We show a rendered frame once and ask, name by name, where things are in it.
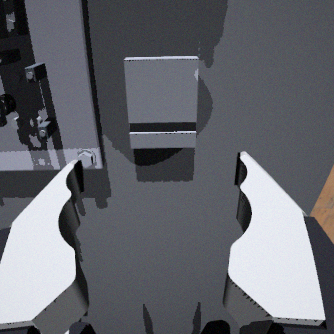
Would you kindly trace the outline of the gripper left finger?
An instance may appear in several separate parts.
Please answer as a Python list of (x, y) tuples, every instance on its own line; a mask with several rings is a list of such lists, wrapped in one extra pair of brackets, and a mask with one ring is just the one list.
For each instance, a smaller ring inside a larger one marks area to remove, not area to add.
[(81, 192), (83, 166), (73, 160), (0, 230), (0, 334), (69, 334), (88, 315), (74, 239)]

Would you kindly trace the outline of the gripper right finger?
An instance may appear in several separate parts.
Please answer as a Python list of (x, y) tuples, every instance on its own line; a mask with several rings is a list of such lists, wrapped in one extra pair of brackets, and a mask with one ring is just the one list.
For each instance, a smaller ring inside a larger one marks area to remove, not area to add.
[(328, 235), (245, 151), (234, 185), (244, 234), (231, 246), (223, 305), (239, 334), (334, 334)]

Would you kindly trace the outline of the black toggle clamp with red handle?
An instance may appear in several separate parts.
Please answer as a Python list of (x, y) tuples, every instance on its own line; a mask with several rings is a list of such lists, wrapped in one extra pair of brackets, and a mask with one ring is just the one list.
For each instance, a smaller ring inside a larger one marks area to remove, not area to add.
[[(28, 34), (24, 0), (0, 0), (0, 39)], [(6, 116), (16, 108), (10, 94), (0, 96), (0, 127), (7, 124)]]

